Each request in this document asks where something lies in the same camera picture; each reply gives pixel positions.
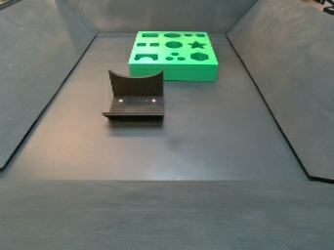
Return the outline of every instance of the green foam block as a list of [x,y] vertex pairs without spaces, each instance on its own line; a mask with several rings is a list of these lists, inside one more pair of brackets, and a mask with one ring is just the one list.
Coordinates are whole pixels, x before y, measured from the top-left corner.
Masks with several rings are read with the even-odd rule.
[[217,60],[205,32],[140,31],[128,65],[132,76],[163,70],[164,80],[216,79]]

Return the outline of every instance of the dark gray floor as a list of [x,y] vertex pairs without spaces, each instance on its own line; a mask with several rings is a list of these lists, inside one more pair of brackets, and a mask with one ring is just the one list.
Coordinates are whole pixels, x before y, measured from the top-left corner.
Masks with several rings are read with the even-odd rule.
[[261,182],[0,183],[0,249],[332,249],[334,187]]
[[217,81],[165,82],[163,124],[108,122],[107,70],[128,74],[133,40],[97,36],[0,178],[306,181],[223,35]]

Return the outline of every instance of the black plastic holder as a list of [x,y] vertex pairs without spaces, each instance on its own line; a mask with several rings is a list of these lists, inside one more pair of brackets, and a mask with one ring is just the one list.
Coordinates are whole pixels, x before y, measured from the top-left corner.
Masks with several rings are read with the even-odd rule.
[[111,70],[112,104],[102,115],[109,118],[163,118],[163,71],[144,77],[116,74]]

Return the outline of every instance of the gray plastic surface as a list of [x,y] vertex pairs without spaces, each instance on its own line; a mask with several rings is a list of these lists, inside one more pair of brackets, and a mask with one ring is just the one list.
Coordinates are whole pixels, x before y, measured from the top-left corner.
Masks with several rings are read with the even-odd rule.
[[0,169],[93,39],[61,0],[25,0],[0,12]]
[[307,173],[334,180],[332,17],[259,0],[228,38]]
[[13,250],[332,249],[334,187],[261,182],[0,182]]
[[256,0],[66,0],[97,32],[203,30],[224,33]]
[[8,164],[4,179],[296,180],[306,175],[241,62],[211,35],[216,82],[164,82],[164,121],[109,122],[108,69],[135,35],[98,35]]

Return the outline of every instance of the bin floor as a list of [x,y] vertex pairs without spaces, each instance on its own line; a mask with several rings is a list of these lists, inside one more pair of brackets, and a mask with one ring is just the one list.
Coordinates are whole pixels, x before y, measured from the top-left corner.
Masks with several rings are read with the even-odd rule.
[[209,39],[216,82],[164,82],[163,122],[109,122],[108,69],[129,73],[135,36],[98,35],[0,178],[306,181],[225,37]]

